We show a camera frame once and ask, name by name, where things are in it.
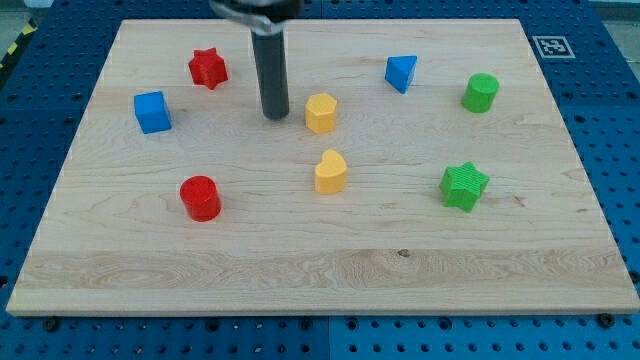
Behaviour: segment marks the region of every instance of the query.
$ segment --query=yellow heart block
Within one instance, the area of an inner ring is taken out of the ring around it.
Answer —
[[[335,150],[322,153],[322,162],[316,165],[316,192],[335,194],[347,185],[347,163]]]
[[[310,96],[304,111],[307,127],[316,134],[333,131],[337,108],[338,101],[327,93]]]

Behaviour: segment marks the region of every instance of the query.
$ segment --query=green star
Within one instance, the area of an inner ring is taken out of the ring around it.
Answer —
[[[472,162],[458,167],[447,167],[440,182],[440,190],[444,193],[444,206],[456,206],[471,212],[487,183],[489,177],[478,171]]]

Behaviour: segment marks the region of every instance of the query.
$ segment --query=green cylinder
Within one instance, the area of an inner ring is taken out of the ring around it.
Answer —
[[[473,113],[483,113],[491,109],[493,99],[500,88],[498,79],[489,74],[474,74],[469,78],[462,105]]]

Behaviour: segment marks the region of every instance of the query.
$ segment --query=green block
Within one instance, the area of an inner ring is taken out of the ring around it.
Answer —
[[[483,113],[491,109],[493,99],[500,88],[498,79],[489,74],[475,74],[469,79],[462,105],[474,113]]]
[[[440,182],[444,206],[455,206],[471,212],[488,183],[489,177],[478,171],[472,162],[447,167]]]

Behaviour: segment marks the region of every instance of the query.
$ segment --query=red block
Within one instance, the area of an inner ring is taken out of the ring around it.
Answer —
[[[216,48],[193,50],[189,70],[194,84],[204,85],[210,90],[215,89],[219,83],[229,80],[224,59],[218,55]]]
[[[180,187],[180,198],[189,217],[195,221],[209,221],[222,210],[216,183],[206,176],[194,176]]]

